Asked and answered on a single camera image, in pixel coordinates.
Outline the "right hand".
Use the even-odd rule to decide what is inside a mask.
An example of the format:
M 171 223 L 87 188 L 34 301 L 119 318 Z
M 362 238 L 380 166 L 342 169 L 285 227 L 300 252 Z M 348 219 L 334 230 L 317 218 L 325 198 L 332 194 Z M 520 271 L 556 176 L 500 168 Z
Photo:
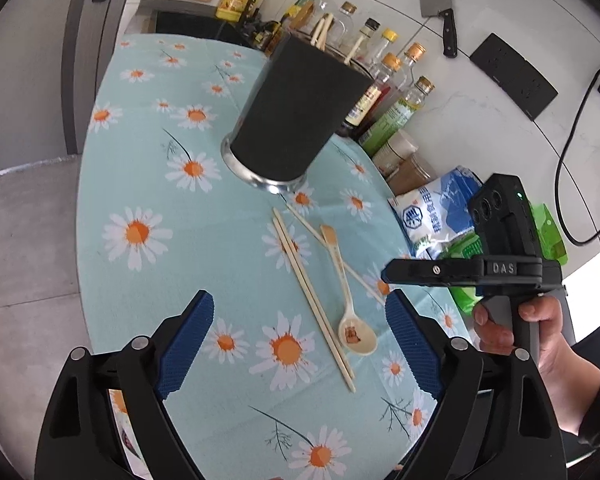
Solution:
M 536 361 L 562 430 L 577 434 L 600 390 L 600 369 L 574 352 L 562 334 L 562 306 L 552 296 L 522 304 L 519 316 L 539 327 Z

